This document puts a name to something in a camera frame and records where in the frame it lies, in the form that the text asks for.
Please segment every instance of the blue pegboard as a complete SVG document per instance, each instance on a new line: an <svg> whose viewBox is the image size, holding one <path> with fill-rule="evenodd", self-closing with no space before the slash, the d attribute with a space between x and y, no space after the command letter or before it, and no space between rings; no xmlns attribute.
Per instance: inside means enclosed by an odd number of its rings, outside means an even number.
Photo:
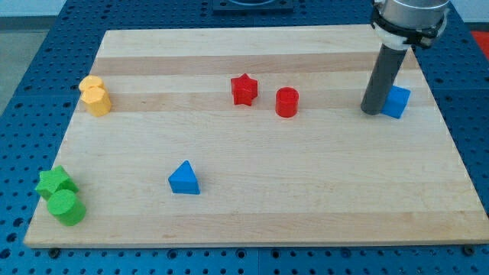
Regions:
<svg viewBox="0 0 489 275"><path fill-rule="evenodd" d="M295 0L292 13L213 15L210 1L67 0L0 120L0 274L437 274L489 273L489 246L48 250L22 244L108 29L368 24L369 0ZM431 50L416 56L489 210L489 63L455 11Z"/></svg>

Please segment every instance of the red star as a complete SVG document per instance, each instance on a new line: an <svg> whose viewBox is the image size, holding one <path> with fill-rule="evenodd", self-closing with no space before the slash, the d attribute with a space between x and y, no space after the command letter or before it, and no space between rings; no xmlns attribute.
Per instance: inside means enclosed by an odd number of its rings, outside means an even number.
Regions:
<svg viewBox="0 0 489 275"><path fill-rule="evenodd" d="M246 73L240 77L231 79L231 91L235 99L235 105L246 104L258 96L258 81L250 78Z"/></svg>

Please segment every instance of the red cylinder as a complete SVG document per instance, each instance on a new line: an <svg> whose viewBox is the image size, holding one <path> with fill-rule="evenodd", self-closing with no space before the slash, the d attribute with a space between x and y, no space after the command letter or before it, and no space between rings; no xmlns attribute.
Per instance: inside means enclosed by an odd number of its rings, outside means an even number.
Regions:
<svg viewBox="0 0 489 275"><path fill-rule="evenodd" d="M283 87L277 91L275 112L282 118L291 118L297 113L299 106L299 93L290 87Z"/></svg>

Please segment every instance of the yellow block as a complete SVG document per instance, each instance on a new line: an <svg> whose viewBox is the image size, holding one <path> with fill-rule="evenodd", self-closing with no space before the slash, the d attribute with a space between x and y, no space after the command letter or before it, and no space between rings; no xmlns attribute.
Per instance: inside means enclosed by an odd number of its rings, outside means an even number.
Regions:
<svg viewBox="0 0 489 275"><path fill-rule="evenodd" d="M108 114L112 107L108 92L99 87L87 89L81 99L85 102L87 112L96 117Z"/></svg>
<svg viewBox="0 0 489 275"><path fill-rule="evenodd" d="M80 82L78 85L78 89L80 90L80 92L85 92L92 87L99 87L107 90L105 88L103 80L98 76L88 75L84 79L82 79L82 82Z"/></svg>

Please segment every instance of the wooden board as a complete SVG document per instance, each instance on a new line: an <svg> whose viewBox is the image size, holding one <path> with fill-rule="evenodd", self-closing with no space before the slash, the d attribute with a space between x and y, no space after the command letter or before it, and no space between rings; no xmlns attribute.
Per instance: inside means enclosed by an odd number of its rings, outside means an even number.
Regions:
<svg viewBox="0 0 489 275"><path fill-rule="evenodd" d="M489 222L410 51L400 120L365 115L380 48L367 25L108 31L92 73L112 112L79 106L56 158L86 218L63 227L39 201L33 248L468 244ZM232 104L230 78L260 95ZM278 88L300 112L274 112ZM201 195L167 177L190 160Z"/></svg>

